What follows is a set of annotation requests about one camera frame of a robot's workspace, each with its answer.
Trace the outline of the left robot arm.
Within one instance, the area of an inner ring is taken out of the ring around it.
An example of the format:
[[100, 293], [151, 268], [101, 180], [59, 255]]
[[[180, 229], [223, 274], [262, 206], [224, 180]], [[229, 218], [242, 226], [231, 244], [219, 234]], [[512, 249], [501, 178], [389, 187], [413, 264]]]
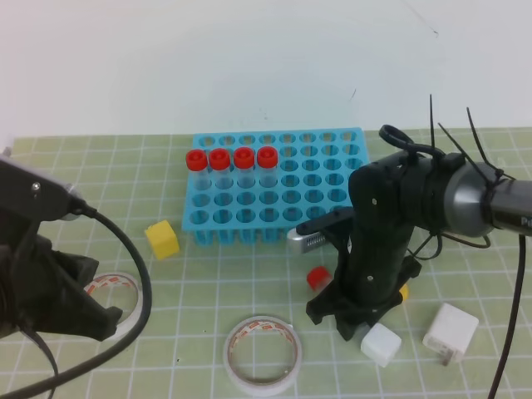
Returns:
[[122, 311], [103, 308], [85, 290], [98, 261], [57, 251], [38, 233], [81, 203], [68, 185], [2, 156], [2, 336], [29, 329], [103, 341], [115, 334]]

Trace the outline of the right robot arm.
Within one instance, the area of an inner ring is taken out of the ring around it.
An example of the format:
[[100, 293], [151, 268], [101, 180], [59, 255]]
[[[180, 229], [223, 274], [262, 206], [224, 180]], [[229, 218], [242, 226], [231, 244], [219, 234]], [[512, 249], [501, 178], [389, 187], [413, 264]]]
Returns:
[[297, 227], [321, 233], [338, 252], [332, 282], [306, 312], [315, 324], [334, 316], [345, 340], [403, 302], [401, 288], [421, 271], [407, 252], [414, 229], [470, 238], [492, 229], [531, 234], [531, 183], [458, 153], [434, 160], [397, 152], [353, 171], [347, 192], [351, 206]]

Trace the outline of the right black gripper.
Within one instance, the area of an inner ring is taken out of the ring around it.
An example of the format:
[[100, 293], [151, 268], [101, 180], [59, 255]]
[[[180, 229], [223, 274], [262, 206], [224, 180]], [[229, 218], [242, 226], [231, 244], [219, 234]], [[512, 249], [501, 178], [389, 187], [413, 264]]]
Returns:
[[401, 182], [421, 157], [400, 151], [354, 170], [348, 180], [353, 217], [347, 264], [337, 270], [338, 286], [327, 286], [306, 306], [318, 325], [334, 315], [347, 342], [363, 324], [374, 324], [373, 311], [345, 309], [344, 297], [359, 308], [376, 308], [393, 299], [421, 272], [406, 254], [414, 224], [401, 210]]

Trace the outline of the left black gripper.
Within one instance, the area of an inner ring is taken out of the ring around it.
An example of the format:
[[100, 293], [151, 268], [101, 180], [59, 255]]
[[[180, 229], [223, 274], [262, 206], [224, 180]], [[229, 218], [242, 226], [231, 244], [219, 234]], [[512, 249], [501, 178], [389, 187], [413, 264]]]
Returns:
[[93, 258], [54, 250], [33, 232], [1, 229], [1, 335], [39, 333], [111, 337], [123, 311], [102, 308], [85, 292], [99, 266]]

